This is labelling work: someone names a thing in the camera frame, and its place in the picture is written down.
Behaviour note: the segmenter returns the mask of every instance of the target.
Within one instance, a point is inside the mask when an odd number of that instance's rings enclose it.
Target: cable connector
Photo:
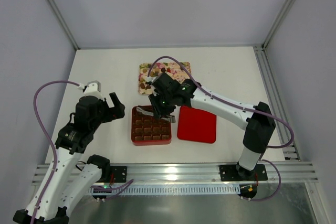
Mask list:
[[[80,83],[79,86],[77,87],[77,89],[84,90],[85,89],[85,85],[83,83]]]

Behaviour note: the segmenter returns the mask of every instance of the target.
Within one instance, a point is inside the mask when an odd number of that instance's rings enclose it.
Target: patterned cloth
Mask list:
[[[191,73],[190,63],[182,62],[185,68]],[[151,94],[153,93],[153,87],[146,84],[146,77],[151,67],[151,63],[143,63],[139,65],[139,94]],[[155,64],[150,77],[157,77],[160,73],[166,72],[170,77],[177,80],[179,83],[182,83],[185,79],[189,78],[186,72],[184,72],[181,67],[175,62],[161,63],[158,62]]]

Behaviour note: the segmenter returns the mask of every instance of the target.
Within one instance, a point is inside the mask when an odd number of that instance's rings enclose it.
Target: gray wall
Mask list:
[[[336,209],[336,1],[296,0],[267,52],[303,159]]]
[[[85,47],[261,44],[284,0],[55,0]]]
[[[45,0],[0,0],[0,218],[12,223],[46,155],[33,96],[45,82],[67,79],[75,51]],[[52,133],[64,86],[47,88],[38,108]]]

